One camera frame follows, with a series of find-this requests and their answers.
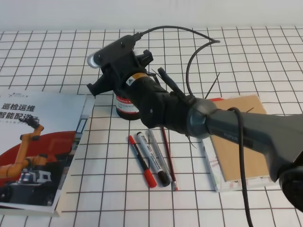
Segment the red marker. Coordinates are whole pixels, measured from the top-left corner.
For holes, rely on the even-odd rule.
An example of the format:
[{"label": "red marker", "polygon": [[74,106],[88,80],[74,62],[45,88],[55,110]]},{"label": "red marker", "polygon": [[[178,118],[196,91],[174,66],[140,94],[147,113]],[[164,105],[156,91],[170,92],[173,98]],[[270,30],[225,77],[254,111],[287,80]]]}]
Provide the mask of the red marker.
[{"label": "red marker", "polygon": [[138,149],[138,147],[137,147],[137,145],[136,145],[133,137],[129,136],[128,139],[129,139],[132,147],[134,148],[134,150],[137,153],[137,158],[139,159],[139,162],[140,162],[140,164],[141,164],[141,166],[142,166],[142,168],[144,170],[144,177],[145,177],[145,180],[146,180],[148,186],[150,188],[156,187],[157,183],[156,183],[155,179],[153,178],[151,171],[149,170],[149,168],[147,167],[146,163],[144,162],[144,159],[143,159],[143,157],[142,157],[142,155],[141,155],[141,153],[140,153],[140,151],[139,151],[139,149]]}]

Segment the orange robot arm illustration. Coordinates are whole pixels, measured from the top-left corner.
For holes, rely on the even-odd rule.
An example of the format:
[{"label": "orange robot arm illustration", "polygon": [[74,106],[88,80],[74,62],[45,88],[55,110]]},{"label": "orange robot arm illustration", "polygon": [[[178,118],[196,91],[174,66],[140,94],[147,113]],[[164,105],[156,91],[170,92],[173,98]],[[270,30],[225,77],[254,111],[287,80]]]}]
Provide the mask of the orange robot arm illustration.
[{"label": "orange robot arm illustration", "polygon": [[37,123],[33,117],[27,119],[19,119],[22,122],[27,123],[29,126],[34,128],[34,132],[23,134],[20,136],[21,144],[17,153],[17,157],[14,164],[7,166],[0,166],[0,178],[9,178],[18,176],[22,169],[31,165],[45,165],[47,158],[36,156],[36,157],[26,157],[28,145],[31,141],[39,140],[41,131],[44,129],[42,125]]}]

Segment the table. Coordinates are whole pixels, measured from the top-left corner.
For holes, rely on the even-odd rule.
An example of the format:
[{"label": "table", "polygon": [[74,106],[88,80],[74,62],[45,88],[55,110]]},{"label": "table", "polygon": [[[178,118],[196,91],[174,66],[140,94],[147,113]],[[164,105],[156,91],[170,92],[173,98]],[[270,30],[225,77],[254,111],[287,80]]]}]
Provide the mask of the table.
[{"label": "table", "polygon": [[[303,26],[195,28],[221,41],[202,50],[190,70],[191,88],[209,98],[257,94],[268,114],[301,114],[303,108]],[[39,90],[89,94],[99,69],[86,56],[139,30],[0,32],[0,90]],[[149,49],[159,67],[185,85],[186,64],[205,39],[181,30],[145,35],[135,51]],[[178,192],[149,189],[127,136],[145,131],[137,121],[118,117],[112,92],[96,97],[68,178],[68,203],[60,218],[2,216],[1,227],[245,227],[241,192],[215,193],[199,141],[167,131]],[[164,151],[160,130],[154,133]],[[300,227],[303,214],[278,186],[249,190],[256,227]]]}]

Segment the marker cap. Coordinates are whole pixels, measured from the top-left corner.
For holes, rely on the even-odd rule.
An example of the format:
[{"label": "marker cap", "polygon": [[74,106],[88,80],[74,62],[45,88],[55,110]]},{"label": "marker cap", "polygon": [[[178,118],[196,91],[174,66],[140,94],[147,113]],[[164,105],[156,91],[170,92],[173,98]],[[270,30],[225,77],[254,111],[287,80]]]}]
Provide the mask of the marker cap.
[{"label": "marker cap", "polygon": [[145,180],[150,188],[154,188],[157,186],[155,179],[152,176],[152,173],[149,169],[144,171]]},{"label": "marker cap", "polygon": [[170,184],[169,177],[167,176],[167,174],[163,170],[158,172],[157,175],[158,175],[163,187],[166,187]]}]

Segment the book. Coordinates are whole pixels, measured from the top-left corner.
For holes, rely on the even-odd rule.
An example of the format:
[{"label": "book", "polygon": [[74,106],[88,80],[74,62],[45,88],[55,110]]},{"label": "book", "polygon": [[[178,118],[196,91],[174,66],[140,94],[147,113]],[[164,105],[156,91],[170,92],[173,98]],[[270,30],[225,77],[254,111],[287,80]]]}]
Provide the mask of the book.
[{"label": "book", "polygon": [[[243,112],[266,113],[257,96],[241,96],[213,101],[220,109],[235,106]],[[238,145],[217,136],[210,136],[201,140],[201,143],[216,192],[242,190]],[[262,154],[244,148],[244,161],[247,188],[275,185],[269,177]]]},{"label": "book", "polygon": [[[240,96],[228,98],[214,102],[217,108],[227,110],[231,107],[237,107],[241,112],[254,114],[266,114],[258,96]],[[240,179],[239,164],[239,145],[220,138],[211,136],[214,150],[216,152],[219,164],[226,181],[236,181]],[[269,176],[268,167],[263,154],[244,148],[244,164],[246,178],[259,176]]]},{"label": "book", "polygon": [[[202,149],[205,153],[205,158],[211,179],[216,192],[231,192],[242,190],[241,180],[225,181],[221,171],[216,152],[210,137],[201,140]],[[248,189],[276,185],[269,176],[246,178]]]},{"label": "book", "polygon": [[94,99],[86,95],[0,94],[0,213],[55,211]]}]

